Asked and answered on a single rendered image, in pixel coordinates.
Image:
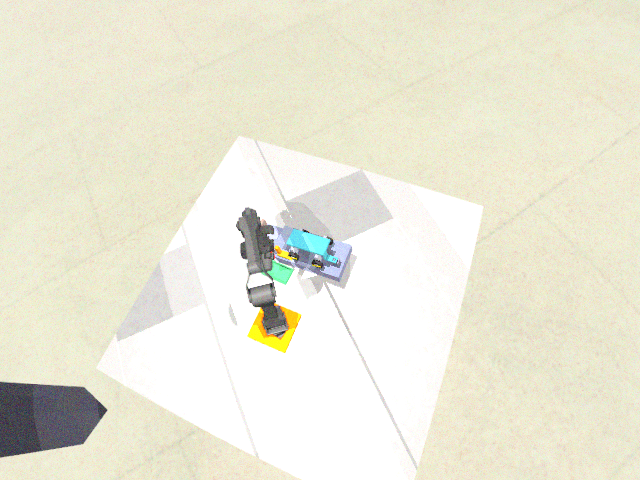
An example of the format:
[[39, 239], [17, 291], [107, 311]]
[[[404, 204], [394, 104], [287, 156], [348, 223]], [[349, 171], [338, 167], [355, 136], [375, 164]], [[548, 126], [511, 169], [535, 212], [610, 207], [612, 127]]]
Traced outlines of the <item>small four-wheeled trolley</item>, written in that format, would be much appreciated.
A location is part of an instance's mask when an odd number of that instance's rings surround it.
[[[332, 245], [333, 242], [334, 240], [328, 236], [320, 237], [320, 236], [310, 234], [309, 231], [304, 229], [300, 229], [300, 230], [293, 229], [286, 243], [287, 245], [292, 246], [290, 249], [291, 252], [289, 252], [288, 256], [293, 260], [298, 260], [300, 256], [297, 254], [298, 253], [297, 248], [299, 248], [299, 249], [316, 254], [315, 255], [316, 260], [314, 259], [311, 264], [317, 268], [323, 267], [323, 263], [321, 262], [321, 259], [322, 259], [321, 256], [323, 256], [324, 260], [336, 264], [338, 258], [328, 255], [326, 251], [328, 248], [328, 245]], [[333, 258], [336, 260], [332, 261]]]

